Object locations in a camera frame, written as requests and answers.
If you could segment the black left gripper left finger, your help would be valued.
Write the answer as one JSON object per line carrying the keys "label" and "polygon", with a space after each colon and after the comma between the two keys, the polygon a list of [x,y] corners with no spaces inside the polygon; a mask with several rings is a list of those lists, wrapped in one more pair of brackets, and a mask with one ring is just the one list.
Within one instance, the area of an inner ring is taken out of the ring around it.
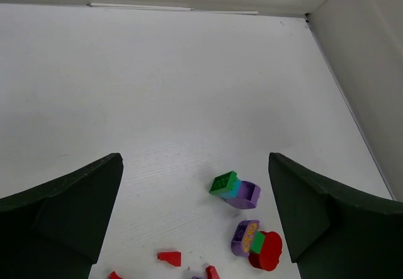
{"label": "black left gripper left finger", "polygon": [[1,278],[88,278],[123,175],[112,153],[1,199]]}

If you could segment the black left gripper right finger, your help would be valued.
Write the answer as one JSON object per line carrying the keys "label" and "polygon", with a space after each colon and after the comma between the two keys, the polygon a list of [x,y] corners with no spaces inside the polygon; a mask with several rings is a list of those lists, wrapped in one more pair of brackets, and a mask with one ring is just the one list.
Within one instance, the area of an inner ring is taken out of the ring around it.
{"label": "black left gripper right finger", "polygon": [[402,278],[402,203],[354,189],[280,153],[268,172],[301,278]]}

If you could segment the red flower lego piece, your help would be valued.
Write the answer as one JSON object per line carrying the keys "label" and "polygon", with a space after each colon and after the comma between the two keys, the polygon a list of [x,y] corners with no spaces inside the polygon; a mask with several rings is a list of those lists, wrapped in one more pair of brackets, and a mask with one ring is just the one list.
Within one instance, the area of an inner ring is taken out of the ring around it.
{"label": "red flower lego piece", "polygon": [[280,262],[283,241],[281,236],[274,231],[259,231],[259,235],[264,236],[261,251],[259,254],[251,252],[248,258],[249,263],[254,268],[273,271]]}

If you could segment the small green lego block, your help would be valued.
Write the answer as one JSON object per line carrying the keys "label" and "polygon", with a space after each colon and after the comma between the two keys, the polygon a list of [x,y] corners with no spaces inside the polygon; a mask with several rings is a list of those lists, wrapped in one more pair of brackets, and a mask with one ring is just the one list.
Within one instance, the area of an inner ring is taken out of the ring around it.
{"label": "small green lego block", "polygon": [[263,248],[264,240],[265,234],[263,234],[261,231],[257,231],[251,243],[250,253],[259,254]]}

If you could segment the purple curved lego piece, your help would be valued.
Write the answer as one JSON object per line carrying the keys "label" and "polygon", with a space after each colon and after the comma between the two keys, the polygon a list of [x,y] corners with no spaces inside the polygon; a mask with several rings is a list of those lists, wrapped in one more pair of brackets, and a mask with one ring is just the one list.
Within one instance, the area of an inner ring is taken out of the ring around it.
{"label": "purple curved lego piece", "polygon": [[250,181],[241,181],[237,195],[224,201],[234,208],[241,210],[254,209],[258,205],[261,188]]}

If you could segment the purple patterned lego piece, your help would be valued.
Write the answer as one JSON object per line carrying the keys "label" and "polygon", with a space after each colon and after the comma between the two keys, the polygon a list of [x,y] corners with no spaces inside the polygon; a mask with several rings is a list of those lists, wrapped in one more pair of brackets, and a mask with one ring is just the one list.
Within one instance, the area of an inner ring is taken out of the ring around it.
{"label": "purple patterned lego piece", "polygon": [[237,225],[236,231],[230,242],[230,247],[234,255],[248,258],[254,236],[259,229],[260,221],[243,220]]}

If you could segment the teal square lego brick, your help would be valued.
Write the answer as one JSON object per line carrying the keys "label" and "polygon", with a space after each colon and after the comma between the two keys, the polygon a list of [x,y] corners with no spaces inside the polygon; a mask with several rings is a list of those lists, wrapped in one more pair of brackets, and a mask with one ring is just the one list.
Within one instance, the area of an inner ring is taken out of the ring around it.
{"label": "teal square lego brick", "polygon": [[224,200],[236,198],[237,194],[239,192],[239,189],[241,187],[241,184],[242,184],[242,181],[237,179],[236,182],[234,183],[234,188],[230,191],[219,194],[219,197],[223,198]]}

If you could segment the green lego brick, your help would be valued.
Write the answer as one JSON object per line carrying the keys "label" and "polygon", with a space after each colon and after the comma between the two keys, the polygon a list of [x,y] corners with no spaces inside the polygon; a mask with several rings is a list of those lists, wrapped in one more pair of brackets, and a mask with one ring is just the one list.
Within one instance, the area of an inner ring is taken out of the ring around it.
{"label": "green lego brick", "polygon": [[209,193],[219,195],[231,192],[235,188],[237,181],[237,173],[230,171],[214,178]]}

